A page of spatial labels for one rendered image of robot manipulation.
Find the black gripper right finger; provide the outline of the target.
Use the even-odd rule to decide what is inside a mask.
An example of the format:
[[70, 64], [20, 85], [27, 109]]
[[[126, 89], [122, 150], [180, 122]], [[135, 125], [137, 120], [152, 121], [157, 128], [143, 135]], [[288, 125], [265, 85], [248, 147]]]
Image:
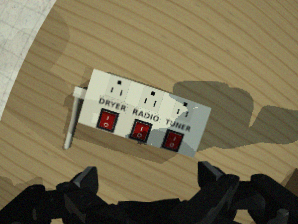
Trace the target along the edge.
[[254, 174], [250, 181], [240, 181], [237, 175], [224, 174], [199, 161], [201, 189], [171, 210], [170, 224], [211, 224], [217, 214], [234, 220], [237, 210], [248, 210], [256, 224], [298, 224], [298, 197], [274, 179]]

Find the white power strip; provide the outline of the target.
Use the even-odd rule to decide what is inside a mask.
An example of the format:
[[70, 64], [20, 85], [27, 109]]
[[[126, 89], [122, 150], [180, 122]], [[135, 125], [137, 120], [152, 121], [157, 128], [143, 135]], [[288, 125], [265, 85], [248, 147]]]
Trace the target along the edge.
[[79, 123], [194, 157], [212, 108], [94, 69], [88, 89], [75, 86], [64, 148]]

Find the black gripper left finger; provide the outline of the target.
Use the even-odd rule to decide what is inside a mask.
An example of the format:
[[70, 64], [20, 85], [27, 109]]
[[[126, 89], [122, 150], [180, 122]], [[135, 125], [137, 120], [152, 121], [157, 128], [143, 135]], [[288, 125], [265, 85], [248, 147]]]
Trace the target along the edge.
[[0, 210], [0, 224], [50, 224], [60, 218], [63, 224], [129, 224], [124, 210], [96, 195], [98, 188], [96, 166], [88, 166], [56, 190], [31, 185]]

